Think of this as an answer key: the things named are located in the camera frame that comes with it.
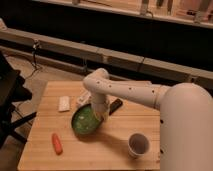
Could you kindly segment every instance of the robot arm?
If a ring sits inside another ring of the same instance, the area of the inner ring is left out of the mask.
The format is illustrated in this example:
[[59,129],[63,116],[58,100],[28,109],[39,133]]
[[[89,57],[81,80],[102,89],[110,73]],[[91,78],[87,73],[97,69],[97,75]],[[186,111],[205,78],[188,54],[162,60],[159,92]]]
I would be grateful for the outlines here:
[[111,81],[108,72],[103,68],[89,74],[83,83],[91,92],[91,105],[98,119],[105,118],[109,111],[107,94],[159,109],[164,94],[170,88],[155,84]]
[[180,83],[173,87],[110,81],[104,69],[88,75],[84,86],[98,119],[109,111],[106,94],[160,108],[162,171],[213,170],[213,100],[202,87]]

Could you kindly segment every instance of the carrot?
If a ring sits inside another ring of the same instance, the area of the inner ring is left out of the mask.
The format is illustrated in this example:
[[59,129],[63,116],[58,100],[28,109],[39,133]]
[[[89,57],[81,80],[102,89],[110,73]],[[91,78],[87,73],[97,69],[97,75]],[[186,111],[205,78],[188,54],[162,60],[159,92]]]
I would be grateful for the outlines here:
[[60,155],[63,152],[60,139],[56,133],[52,134],[52,144],[54,147],[54,150],[57,155]]

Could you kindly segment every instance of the white cup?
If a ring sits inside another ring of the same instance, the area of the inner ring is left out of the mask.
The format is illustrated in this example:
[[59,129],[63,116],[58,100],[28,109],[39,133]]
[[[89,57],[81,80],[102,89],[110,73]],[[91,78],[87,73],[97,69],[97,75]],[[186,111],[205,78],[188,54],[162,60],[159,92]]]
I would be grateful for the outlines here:
[[128,147],[129,154],[138,158],[149,150],[149,140],[143,134],[135,133],[129,137]]

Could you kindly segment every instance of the chair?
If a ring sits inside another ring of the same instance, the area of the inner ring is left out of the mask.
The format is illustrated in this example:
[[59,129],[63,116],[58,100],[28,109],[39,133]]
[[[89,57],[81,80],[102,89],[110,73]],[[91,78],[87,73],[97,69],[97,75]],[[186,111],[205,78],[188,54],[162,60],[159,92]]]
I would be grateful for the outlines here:
[[11,122],[12,113],[17,101],[30,100],[32,93],[23,87],[25,79],[20,76],[20,70],[14,70],[0,51],[0,148],[6,138],[11,135],[26,143],[26,138],[15,132],[15,129],[36,116],[36,112],[19,120]]

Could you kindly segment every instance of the green bowl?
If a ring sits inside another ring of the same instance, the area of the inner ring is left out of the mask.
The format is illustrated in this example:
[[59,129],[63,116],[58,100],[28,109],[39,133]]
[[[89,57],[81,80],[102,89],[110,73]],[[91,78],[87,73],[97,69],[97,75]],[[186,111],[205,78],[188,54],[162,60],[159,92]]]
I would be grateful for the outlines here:
[[73,115],[71,125],[76,134],[87,135],[93,133],[100,125],[93,114],[91,104],[80,107]]

